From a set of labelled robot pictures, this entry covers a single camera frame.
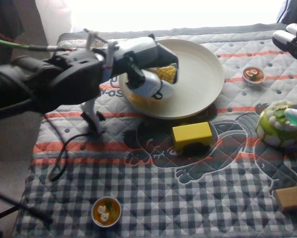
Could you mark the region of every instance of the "brown wooden block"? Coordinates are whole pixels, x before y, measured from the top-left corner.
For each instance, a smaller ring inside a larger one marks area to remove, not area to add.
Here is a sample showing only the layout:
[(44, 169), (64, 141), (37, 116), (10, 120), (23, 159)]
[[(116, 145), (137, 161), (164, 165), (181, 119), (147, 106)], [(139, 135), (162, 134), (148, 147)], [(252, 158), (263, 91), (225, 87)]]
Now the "brown wooden block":
[(277, 189), (275, 198), (281, 212), (297, 209), (297, 186)]

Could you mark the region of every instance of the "miniature food bowl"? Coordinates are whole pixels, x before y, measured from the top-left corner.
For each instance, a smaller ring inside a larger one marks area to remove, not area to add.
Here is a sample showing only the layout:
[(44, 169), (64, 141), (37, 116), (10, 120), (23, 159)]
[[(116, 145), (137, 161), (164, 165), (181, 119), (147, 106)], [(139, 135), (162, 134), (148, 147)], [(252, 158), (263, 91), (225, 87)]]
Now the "miniature food bowl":
[(266, 75), (258, 67), (250, 66), (243, 70), (242, 78), (245, 84), (257, 86), (265, 80)]
[(111, 227), (117, 223), (121, 217), (121, 205), (113, 197), (101, 197), (92, 206), (91, 216), (98, 226)]

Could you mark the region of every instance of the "white flower garnish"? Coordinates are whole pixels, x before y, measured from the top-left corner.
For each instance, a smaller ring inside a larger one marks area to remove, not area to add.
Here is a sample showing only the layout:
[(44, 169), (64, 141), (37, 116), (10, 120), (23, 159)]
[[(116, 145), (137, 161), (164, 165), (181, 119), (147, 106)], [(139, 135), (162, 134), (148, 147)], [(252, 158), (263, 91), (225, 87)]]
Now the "white flower garnish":
[(106, 222), (109, 219), (109, 213), (102, 213), (101, 214), (101, 221)]
[(105, 209), (106, 209), (106, 207), (105, 206), (99, 206), (98, 207), (98, 213), (100, 213), (100, 214), (102, 214), (102, 213), (104, 213), (105, 212)]
[(276, 110), (286, 109), (291, 105), (292, 103), (281, 100), (281, 101), (273, 102), (270, 106), (268, 106), (266, 110), (266, 115), (267, 115), (269, 124), (278, 130), (289, 131), (289, 132), (296, 131), (297, 130), (296, 125), (294, 125), (290, 121), (285, 122), (285, 124), (281, 124), (280, 122), (278, 122), (277, 118), (274, 115), (274, 112)]

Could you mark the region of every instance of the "gray quilted fabric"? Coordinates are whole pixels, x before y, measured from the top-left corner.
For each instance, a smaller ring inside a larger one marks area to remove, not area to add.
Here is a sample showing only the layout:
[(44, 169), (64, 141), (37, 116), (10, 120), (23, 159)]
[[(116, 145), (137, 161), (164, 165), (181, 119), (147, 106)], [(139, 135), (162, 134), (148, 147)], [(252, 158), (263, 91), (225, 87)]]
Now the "gray quilted fabric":
[[(297, 60), (274, 46), (275, 30), (251, 29), (172, 32), (157, 38), (202, 44), (223, 65), (225, 84), (215, 103), (185, 120), (211, 124), (213, 143), (201, 156), (177, 155), (171, 128), (183, 122), (150, 119), (135, 112), (112, 79), (102, 86), (95, 106), (107, 118), (106, 132), (71, 142), (68, 168), (52, 183), (47, 176), (62, 145), (43, 121), (22, 202), (46, 211), (54, 223), (46, 226), (20, 211), (14, 235), (297, 237), (297, 212), (282, 214), (274, 199), (276, 189), (297, 186), (297, 148), (269, 147), (254, 131), (259, 114), (273, 101), (297, 103)], [(84, 39), (59, 42), (72, 44), (82, 46)], [(261, 67), (267, 75), (259, 88), (248, 87), (241, 79), (243, 68), (250, 65)], [(48, 117), (68, 139), (88, 130), (80, 113), (79, 106), (61, 106)], [(120, 201), (122, 216), (114, 227), (100, 229), (90, 210), (106, 195)]]

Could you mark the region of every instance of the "checkered pattern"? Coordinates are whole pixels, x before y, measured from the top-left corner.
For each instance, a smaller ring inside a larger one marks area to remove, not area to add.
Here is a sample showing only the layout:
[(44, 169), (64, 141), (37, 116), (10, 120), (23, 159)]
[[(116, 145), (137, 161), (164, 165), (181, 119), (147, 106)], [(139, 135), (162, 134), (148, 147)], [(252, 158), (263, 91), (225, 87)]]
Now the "checkered pattern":
[[(59, 140), (43, 121), (22, 202), (44, 210), (54, 223), (46, 226), (20, 211), (14, 235), (297, 237), (297, 212), (282, 214), (273, 197), (275, 189), (297, 185), (297, 151), (277, 151), (257, 140), (254, 132), (263, 103), (280, 99), (297, 103), (297, 61), (288, 54), (225, 56), (278, 51), (271, 42), (273, 32), (172, 36), (204, 44), (220, 56), (225, 70), (227, 82), (215, 102), (218, 114), (210, 119), (222, 143), (213, 145), (208, 157), (175, 160), (161, 150), (163, 154), (155, 159), (144, 160), (152, 153), (145, 147), (139, 125), (149, 128), (150, 119), (127, 116), (134, 110), (125, 98), (116, 96), (119, 89), (106, 88), (96, 105), (108, 115), (115, 113), (104, 123), (106, 133), (71, 143), (68, 168), (62, 179), (51, 183), (50, 161), (59, 152)], [(267, 79), (262, 88), (254, 90), (232, 80), (249, 64), (261, 66), (268, 76), (293, 77)], [(115, 96), (106, 94), (111, 91)], [(249, 111), (240, 112), (240, 108)], [(80, 112), (78, 106), (63, 106), (49, 115), (68, 139), (87, 128)], [(127, 146), (131, 139), (137, 140), (132, 148)], [(167, 144), (167, 138), (161, 139), (163, 143)], [(127, 162), (131, 153), (137, 163)], [(111, 229), (100, 229), (91, 218), (93, 203), (103, 196), (116, 197), (122, 205), (121, 219)]]

